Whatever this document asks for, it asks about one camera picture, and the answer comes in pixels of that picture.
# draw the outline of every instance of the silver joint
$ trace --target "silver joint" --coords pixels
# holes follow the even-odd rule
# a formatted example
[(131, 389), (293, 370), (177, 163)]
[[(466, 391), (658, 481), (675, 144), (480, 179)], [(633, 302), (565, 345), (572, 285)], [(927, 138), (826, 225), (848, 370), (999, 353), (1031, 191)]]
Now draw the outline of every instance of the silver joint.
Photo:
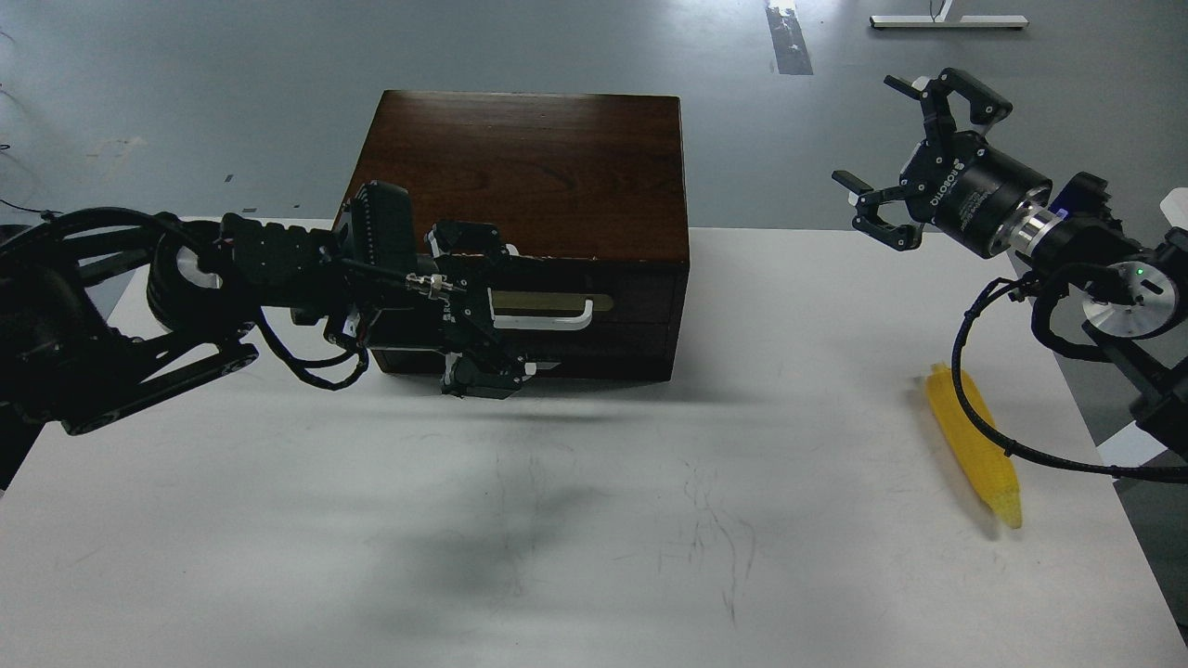
[(1064, 219), (1035, 202), (1024, 204), (1019, 213), (1010, 226), (1009, 240), (1012, 248), (1030, 258), (1043, 238)]
[(409, 290), (421, 292), (430, 300), (446, 301), (446, 292), (466, 292), (466, 290), (447, 282), (441, 273), (430, 273), (429, 276), (410, 273), (404, 277), (404, 284)]

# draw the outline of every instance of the wooden lid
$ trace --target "wooden lid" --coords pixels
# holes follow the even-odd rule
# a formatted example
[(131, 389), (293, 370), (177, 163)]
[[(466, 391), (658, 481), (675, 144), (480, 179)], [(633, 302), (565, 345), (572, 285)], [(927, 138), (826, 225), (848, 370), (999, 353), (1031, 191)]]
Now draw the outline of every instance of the wooden lid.
[(522, 254), (688, 264), (681, 102), (643, 95), (387, 90), (347, 189), (498, 225)]

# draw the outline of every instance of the gray floor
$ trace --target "gray floor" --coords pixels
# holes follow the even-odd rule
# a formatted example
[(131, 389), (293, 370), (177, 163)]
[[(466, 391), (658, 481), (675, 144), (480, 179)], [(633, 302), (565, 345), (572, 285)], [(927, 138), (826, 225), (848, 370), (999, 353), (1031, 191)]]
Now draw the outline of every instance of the gray floor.
[[(1020, 32), (873, 31), (868, 14), (927, 4), (804, 0), (811, 76), (777, 74), (765, 5), (13, 0), (0, 10), (0, 143), (12, 146), (0, 196), (62, 210), (328, 218), (384, 89), (674, 94), (690, 225), (845, 228), (829, 172), (889, 184), (921, 138), (918, 107), (883, 75), (943, 67), (1015, 102), (996, 146), (1057, 185), (1081, 170), (1107, 178), (1132, 237), (1158, 241), (1159, 200), (1188, 185), (1182, 0), (956, 2), (954, 13), (1025, 13)], [(0, 210), (0, 223), (29, 218)], [(1062, 366), (1098, 442), (1130, 421), (1120, 374)], [(1170, 492), (1138, 489), (1143, 503), (1127, 509), (1178, 555), (1163, 560), (1163, 579), (1182, 599), (1184, 515), (1161, 512), (1176, 508), (1158, 500)]]

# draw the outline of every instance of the drawer handle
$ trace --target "drawer handle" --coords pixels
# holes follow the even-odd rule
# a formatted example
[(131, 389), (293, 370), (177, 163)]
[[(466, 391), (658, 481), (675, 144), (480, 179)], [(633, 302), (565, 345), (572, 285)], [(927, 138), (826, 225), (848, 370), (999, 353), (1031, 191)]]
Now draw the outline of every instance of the drawer handle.
[(495, 329), (536, 329), (538, 332), (577, 332), (594, 320), (594, 300), (586, 300), (582, 315), (574, 317), (541, 317), (536, 315), (497, 315)]

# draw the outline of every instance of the dark wooden cabinet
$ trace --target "dark wooden cabinet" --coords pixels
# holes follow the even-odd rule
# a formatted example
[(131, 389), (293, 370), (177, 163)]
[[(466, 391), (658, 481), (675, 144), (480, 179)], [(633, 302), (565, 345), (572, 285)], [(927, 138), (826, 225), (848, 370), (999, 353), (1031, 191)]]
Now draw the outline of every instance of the dark wooden cabinet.
[[(489, 222), (522, 254), (549, 258), (519, 290), (612, 297), (581, 332), (506, 332), (562, 360), (542, 374), (671, 376), (689, 276), (677, 97), (388, 90), (347, 197), (372, 179), (409, 190), (418, 238), (438, 220)], [(377, 360), (387, 372), (442, 364)]]

